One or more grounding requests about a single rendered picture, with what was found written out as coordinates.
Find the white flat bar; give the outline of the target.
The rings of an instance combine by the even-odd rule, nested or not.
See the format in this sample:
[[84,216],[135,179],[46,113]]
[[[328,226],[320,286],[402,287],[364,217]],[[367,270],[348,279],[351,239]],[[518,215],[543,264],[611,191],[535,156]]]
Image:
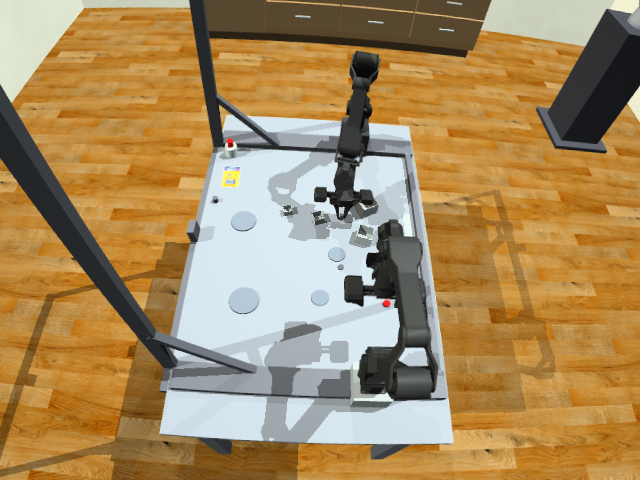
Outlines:
[[405,236],[413,236],[411,222],[410,222],[410,215],[409,214],[402,214],[402,215],[403,215]]

